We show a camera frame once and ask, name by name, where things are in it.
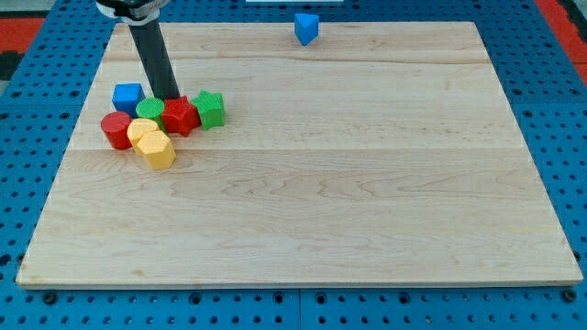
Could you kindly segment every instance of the green block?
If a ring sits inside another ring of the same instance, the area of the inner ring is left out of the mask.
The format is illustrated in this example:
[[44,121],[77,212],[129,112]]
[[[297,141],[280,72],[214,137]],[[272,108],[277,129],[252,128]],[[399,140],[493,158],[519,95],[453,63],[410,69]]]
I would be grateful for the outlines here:
[[137,116],[155,121],[160,130],[167,132],[161,119],[163,110],[165,110],[165,103],[156,97],[146,98],[137,104]]
[[225,124],[224,101],[221,93],[202,91],[191,103],[198,109],[204,130],[222,127]]

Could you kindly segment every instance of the blue cube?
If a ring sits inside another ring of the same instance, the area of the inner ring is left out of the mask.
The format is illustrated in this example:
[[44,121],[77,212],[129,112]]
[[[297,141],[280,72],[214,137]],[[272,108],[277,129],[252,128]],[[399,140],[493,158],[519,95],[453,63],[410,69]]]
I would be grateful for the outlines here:
[[140,83],[118,83],[114,88],[112,103],[117,111],[124,111],[131,118],[136,118],[137,105],[144,98]]
[[306,46],[318,36],[320,17],[311,14],[295,14],[293,29],[302,46]]

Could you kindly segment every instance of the wooden board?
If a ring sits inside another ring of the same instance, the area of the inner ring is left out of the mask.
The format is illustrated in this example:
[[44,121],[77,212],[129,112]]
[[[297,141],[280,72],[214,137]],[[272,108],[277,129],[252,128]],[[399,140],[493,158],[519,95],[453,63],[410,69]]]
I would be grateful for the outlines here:
[[148,86],[116,26],[23,265],[30,289],[482,287],[582,279],[472,23],[163,25],[227,125],[152,171],[99,130]]

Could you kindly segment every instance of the yellow block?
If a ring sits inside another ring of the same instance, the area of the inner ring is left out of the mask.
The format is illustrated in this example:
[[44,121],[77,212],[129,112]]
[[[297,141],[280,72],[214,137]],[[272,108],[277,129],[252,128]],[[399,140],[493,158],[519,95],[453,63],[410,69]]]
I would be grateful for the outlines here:
[[140,155],[154,170],[168,169],[175,160],[172,141],[160,130],[147,132],[137,144]]
[[132,144],[132,148],[139,156],[142,156],[140,149],[137,148],[140,138],[142,138],[145,133],[157,130],[159,130],[159,125],[154,120],[138,118],[133,119],[130,123],[127,129],[127,137],[130,140],[130,144]]

